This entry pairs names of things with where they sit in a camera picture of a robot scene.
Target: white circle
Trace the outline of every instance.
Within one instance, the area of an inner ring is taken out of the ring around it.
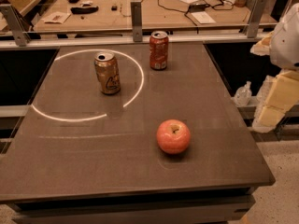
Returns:
[[[134,62],[137,67],[139,68],[140,70],[140,73],[141,73],[141,84],[136,92],[136,94],[127,102],[123,105],[123,107],[126,107],[128,106],[137,96],[138,94],[141,92],[142,90],[142,87],[143,87],[143,84],[144,84],[144,73],[143,73],[143,70],[142,70],[142,67],[141,65],[138,63],[138,61],[136,61],[134,58],[132,58],[131,56],[128,56],[127,54],[125,53],[122,53],[122,52],[119,52],[119,51],[116,51],[116,50],[110,50],[110,49],[85,49],[85,50],[80,50],[80,51],[74,51],[74,52],[71,52],[71,53],[67,53],[63,56],[60,56],[58,58],[56,58],[54,61],[58,61],[64,57],[67,57],[67,56],[70,56],[70,55],[74,55],[74,54],[78,54],[78,53],[82,53],[82,52],[85,52],[85,51],[112,51],[113,53],[116,53],[116,54],[119,54],[119,55],[123,55],[127,58],[129,58],[132,62]],[[54,116],[50,116],[50,115],[47,115],[45,114],[44,112],[40,111],[37,107],[35,107],[35,105],[32,105],[32,108],[34,109],[34,111],[36,113],[38,113],[39,115],[43,116],[43,117],[46,117],[48,119],[53,119],[53,120],[57,120],[57,121],[62,121],[62,122],[83,122],[83,121],[91,121],[91,120],[95,120],[95,119],[101,119],[103,117],[106,117],[107,114],[103,114],[103,115],[100,115],[100,116],[94,116],[94,117],[90,117],[90,118],[83,118],[83,119],[61,119],[61,118],[57,118],[57,117],[54,117]]]

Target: floor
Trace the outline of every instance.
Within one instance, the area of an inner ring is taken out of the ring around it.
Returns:
[[[276,183],[254,192],[256,204],[239,221],[229,224],[299,223],[299,141],[258,142]],[[14,212],[0,205],[0,224],[13,224]]]

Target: apple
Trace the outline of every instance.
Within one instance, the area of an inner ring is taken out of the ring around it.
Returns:
[[[191,134],[185,123],[169,119],[160,124],[156,138],[162,151],[167,154],[179,154],[189,146]]]

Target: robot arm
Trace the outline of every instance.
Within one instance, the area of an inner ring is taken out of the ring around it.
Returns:
[[[299,4],[289,10],[266,39],[271,63],[282,70],[268,84],[268,90],[256,108],[252,128],[259,133],[273,130],[299,101]]]

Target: aluminum can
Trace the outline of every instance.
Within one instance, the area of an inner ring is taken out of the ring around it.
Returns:
[[[114,94],[121,89],[118,62],[113,52],[101,51],[96,53],[94,66],[102,93]]]
[[[168,60],[168,35],[163,31],[153,32],[149,39],[149,65],[152,69],[163,70]]]

